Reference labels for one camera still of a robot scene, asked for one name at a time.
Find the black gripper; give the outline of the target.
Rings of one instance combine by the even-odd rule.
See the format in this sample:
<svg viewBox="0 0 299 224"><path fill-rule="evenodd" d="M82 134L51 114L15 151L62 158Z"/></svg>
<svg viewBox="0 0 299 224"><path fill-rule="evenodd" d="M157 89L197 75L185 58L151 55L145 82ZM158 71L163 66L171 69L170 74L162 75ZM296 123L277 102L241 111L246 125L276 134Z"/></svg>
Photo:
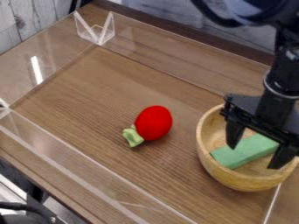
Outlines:
<svg viewBox="0 0 299 224"><path fill-rule="evenodd" d="M281 169L299 152L299 108L293 106L290 113L286 113L282 103L276 106L269 103L261 108L262 97L243 94L227 94L225 101L221 114L227 122L229 147L235 149L245 130L254 130L281 143L268 166L269 169Z"/></svg>

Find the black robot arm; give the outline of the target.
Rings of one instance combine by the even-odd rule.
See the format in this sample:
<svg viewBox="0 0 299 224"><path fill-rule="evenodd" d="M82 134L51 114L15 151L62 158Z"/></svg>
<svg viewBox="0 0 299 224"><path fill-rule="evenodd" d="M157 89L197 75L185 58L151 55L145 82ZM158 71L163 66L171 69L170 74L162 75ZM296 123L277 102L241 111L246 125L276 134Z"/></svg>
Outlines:
<svg viewBox="0 0 299 224"><path fill-rule="evenodd" d="M227 126L227 144L237 147L252 129L280 143L269 164L285 167L299 157L299 0L225 0L231 14L222 17L205 0L191 0L218 25L272 26L276 29L273 64L264 77L261 96L227 94L221 110Z"/></svg>

